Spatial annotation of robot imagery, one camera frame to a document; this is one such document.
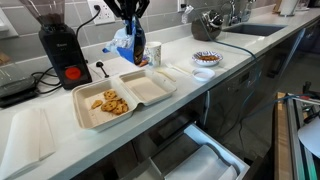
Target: power cord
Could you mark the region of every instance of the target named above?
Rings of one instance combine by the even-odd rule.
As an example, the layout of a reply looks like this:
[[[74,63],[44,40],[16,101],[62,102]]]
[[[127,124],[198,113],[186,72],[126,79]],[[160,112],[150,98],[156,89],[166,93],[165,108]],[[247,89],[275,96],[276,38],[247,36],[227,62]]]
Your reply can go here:
[[[238,113],[238,116],[237,116],[237,119],[236,119],[235,123],[234,123],[234,124],[232,125],[232,127],[223,135],[223,136],[227,135],[229,132],[231,132],[231,131],[233,130],[233,128],[234,128],[238,123],[240,123],[240,129],[239,129],[238,134],[239,134],[239,138],[240,138],[240,141],[241,141],[242,152],[243,152],[243,154],[244,154],[245,152],[244,152],[243,140],[242,140],[242,137],[241,137],[242,121],[243,121],[244,118],[241,119],[240,117],[241,117],[241,115],[242,115],[242,111],[243,111],[244,107],[246,106],[246,104],[248,103],[248,101],[250,100],[250,98],[253,96],[253,94],[254,94],[254,92],[255,92],[255,90],[256,90],[256,87],[257,87],[257,85],[258,85],[258,83],[259,83],[259,82],[258,82],[258,81],[259,81],[259,72],[258,72],[258,61],[257,61],[257,57],[256,57],[251,51],[249,51],[249,50],[247,50],[247,49],[244,49],[244,48],[242,48],[242,47],[238,47],[238,46],[234,46],[234,45],[231,45],[231,44],[227,44],[227,43],[223,43],[223,42],[219,42],[219,41],[213,40],[213,39],[211,38],[208,30],[206,29],[206,26],[205,26],[205,24],[203,23],[202,18],[201,18],[201,16],[199,15],[199,13],[197,13],[197,16],[198,16],[198,18],[199,18],[199,20],[200,20],[200,22],[201,22],[201,24],[202,24],[202,27],[203,27],[203,29],[205,30],[205,32],[206,32],[206,34],[207,34],[207,36],[208,36],[208,38],[209,38],[209,40],[210,40],[211,42],[215,42],[215,43],[218,43],[218,44],[221,44],[221,45],[224,45],[224,46],[229,46],[229,47],[232,47],[232,48],[240,49],[240,50],[242,50],[242,51],[245,51],[245,52],[249,53],[249,54],[253,57],[253,61],[254,61],[254,65],[255,65],[255,72],[256,72],[256,76],[255,76],[255,77],[256,77],[256,82],[255,82],[255,84],[254,84],[255,86],[254,86],[252,92],[246,97],[246,99],[245,99],[245,100],[243,101],[243,103],[241,104],[240,112]]]
[[[90,23],[91,21],[93,21],[96,17],[98,17],[98,15],[100,14],[101,12],[101,7],[99,5],[94,5],[93,6],[95,10],[97,10],[97,14],[95,16],[93,16],[91,19],[89,19],[87,22],[81,24],[78,28],[77,28],[77,31],[76,31],[76,37],[78,38],[78,34],[79,34],[79,30],[85,26],[86,24]]]
[[[307,97],[310,97],[311,94],[297,94],[297,95],[290,95],[290,96],[285,96],[283,98],[279,98],[279,99],[276,99],[266,105],[264,105],[263,107],[261,107],[260,109],[256,110],[255,112],[251,113],[251,114],[248,114],[247,116],[245,117],[242,117],[240,119],[240,122],[239,122],[239,125],[240,125],[240,129],[238,131],[238,134],[239,134],[239,138],[240,138],[240,143],[241,143],[241,147],[242,147],[242,150],[243,150],[243,153],[244,153],[244,145],[243,145],[243,139],[242,139],[242,136],[241,136],[241,130],[242,130],[242,122],[244,119],[247,119],[249,117],[252,117],[258,113],[260,113],[261,111],[263,111],[264,109],[266,109],[267,107],[271,106],[271,105],[274,105],[275,103],[278,103],[280,101],[284,101],[284,100],[288,100],[288,99],[292,99],[292,98],[298,98],[298,97],[301,97],[301,96],[307,96]]]
[[[50,70],[52,70],[52,69],[53,69],[53,67],[47,69],[45,72],[34,72],[34,73],[31,74],[31,76],[33,76],[33,77],[35,78],[35,85],[36,85],[36,86],[38,86],[39,83],[42,83],[42,84],[45,84],[45,85],[47,85],[47,86],[53,86],[53,87],[55,87],[55,88],[53,88],[53,89],[51,89],[51,90],[49,90],[49,91],[44,91],[44,92],[41,92],[41,91],[38,90],[38,91],[36,91],[37,94],[48,94],[48,93],[51,93],[51,92],[53,92],[53,91],[55,91],[55,90],[58,90],[59,88],[62,87],[60,81],[57,82],[57,83],[48,83],[48,82],[44,82],[44,81],[42,80],[42,78],[43,78],[44,76],[51,76],[51,77],[56,77],[56,78],[58,78],[57,75],[53,75],[53,74],[48,73],[48,72],[49,72]]]

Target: plate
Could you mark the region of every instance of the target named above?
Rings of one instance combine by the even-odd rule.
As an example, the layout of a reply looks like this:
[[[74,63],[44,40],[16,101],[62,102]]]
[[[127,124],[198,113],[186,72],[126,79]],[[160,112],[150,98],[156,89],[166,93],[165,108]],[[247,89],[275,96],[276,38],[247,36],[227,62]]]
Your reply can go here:
[[[216,56],[219,59],[217,60],[202,60],[200,59],[200,56]],[[203,51],[203,52],[197,52],[193,54],[192,59],[201,66],[213,66],[218,64],[219,61],[223,59],[222,55],[213,51]]]
[[[206,82],[215,76],[215,72],[208,68],[197,68],[192,71],[193,77],[201,82]]]

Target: white cup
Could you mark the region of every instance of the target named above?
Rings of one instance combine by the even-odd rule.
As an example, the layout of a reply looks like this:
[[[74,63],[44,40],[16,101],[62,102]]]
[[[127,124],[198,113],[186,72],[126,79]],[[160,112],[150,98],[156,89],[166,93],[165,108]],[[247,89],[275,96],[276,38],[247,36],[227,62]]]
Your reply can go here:
[[[161,65],[161,42],[147,42],[144,54],[148,57],[148,64],[152,67]]]

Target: styrofoam clamshell container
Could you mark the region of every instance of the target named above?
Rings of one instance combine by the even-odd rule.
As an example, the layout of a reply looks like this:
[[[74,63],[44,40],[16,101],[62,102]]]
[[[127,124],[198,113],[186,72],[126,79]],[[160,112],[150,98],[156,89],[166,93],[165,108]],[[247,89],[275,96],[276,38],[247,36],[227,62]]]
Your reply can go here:
[[[167,79],[150,70],[132,72],[119,78],[132,97],[145,106],[171,96],[177,89]]]
[[[109,89],[114,89],[118,97],[126,100],[129,107],[126,113],[115,115],[103,112],[101,107],[91,109],[95,100],[107,101],[103,93]],[[72,90],[74,113],[81,128],[100,131],[131,117],[139,103],[151,105],[170,97],[175,90],[174,85],[155,72],[140,70],[76,87]]]

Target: container lid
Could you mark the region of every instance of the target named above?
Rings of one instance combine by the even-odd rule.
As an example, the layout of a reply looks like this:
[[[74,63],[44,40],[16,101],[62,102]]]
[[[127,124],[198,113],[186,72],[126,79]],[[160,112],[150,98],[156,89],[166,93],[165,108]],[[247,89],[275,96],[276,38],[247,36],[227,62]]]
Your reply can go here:
[[[41,25],[64,24],[65,0],[20,0]]]
[[[119,76],[123,86],[145,106],[168,98],[177,89],[170,81],[150,70],[141,70]]]

